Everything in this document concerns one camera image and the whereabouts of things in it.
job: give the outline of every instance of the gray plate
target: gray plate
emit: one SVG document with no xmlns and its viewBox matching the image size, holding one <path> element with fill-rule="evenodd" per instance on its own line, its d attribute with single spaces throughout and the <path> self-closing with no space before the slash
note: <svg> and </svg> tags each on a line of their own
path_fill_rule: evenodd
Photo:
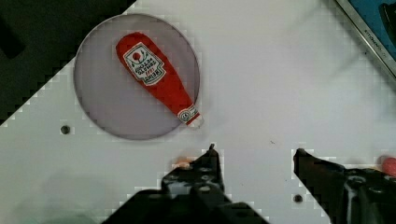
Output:
<svg viewBox="0 0 396 224">
<path fill-rule="evenodd" d="M 74 84 L 83 110 L 100 128 L 145 140 L 171 132 L 181 121 L 143 89 L 117 57 L 117 43 L 136 31 L 150 37 L 168 57 L 195 102 L 200 72 L 190 44 L 169 23 L 143 14 L 114 17 L 90 32 L 78 50 Z"/>
</svg>

